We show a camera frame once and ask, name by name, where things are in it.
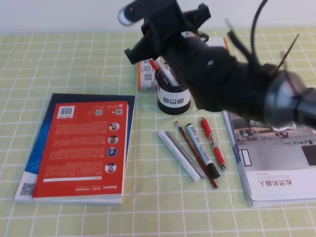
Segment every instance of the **pencil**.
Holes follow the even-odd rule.
[[[197,158],[197,162],[199,163],[199,165],[201,166],[201,168],[203,169],[204,173],[206,174],[209,182],[211,183],[211,185],[213,186],[213,188],[218,188],[217,184],[215,183],[214,179],[210,176],[208,170],[206,169],[206,166],[204,165],[204,162],[202,161],[202,158],[199,156],[199,154],[197,153],[196,149],[194,148],[193,144],[191,143],[191,141],[189,140],[188,136],[186,135],[185,131],[183,130],[183,128],[179,125],[179,122],[176,121],[176,126],[179,129],[180,133],[182,134],[184,140],[186,140],[186,142],[188,143],[191,151],[193,152],[194,156]]]

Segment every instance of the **white book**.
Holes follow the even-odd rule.
[[[306,126],[273,127],[223,112],[250,206],[316,200],[316,134]]]

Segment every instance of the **blue book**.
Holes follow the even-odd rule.
[[[135,96],[133,95],[87,95],[87,94],[57,94],[54,93],[50,99],[46,115],[40,127],[38,136],[34,143],[28,163],[22,174],[20,184],[14,199],[16,201],[33,202],[33,191],[37,181],[40,163],[46,145],[48,132],[53,118],[56,104],[75,103],[75,102],[100,102],[100,101],[127,101],[128,103],[128,123],[127,123],[127,141],[126,141],[126,159],[128,154],[128,145],[132,128]],[[83,203],[83,204],[102,204],[102,199],[87,199],[84,202],[78,200],[69,200],[67,203]],[[120,201],[113,200],[112,204],[120,204]]]

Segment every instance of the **label sticker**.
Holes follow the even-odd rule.
[[[157,92],[160,102],[170,108],[179,108],[185,106],[188,104],[191,98],[189,89],[179,93],[172,93],[165,91],[160,86],[158,86]]]
[[[72,119],[74,116],[74,106],[60,106],[58,110],[58,119]]]

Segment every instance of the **barcode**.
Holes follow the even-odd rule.
[[[58,111],[58,118],[72,118],[74,115],[74,106],[61,106]]]
[[[148,90],[148,91],[153,91],[155,88],[152,87],[142,87],[142,90]]]
[[[153,80],[153,74],[151,73],[144,74],[144,80]]]

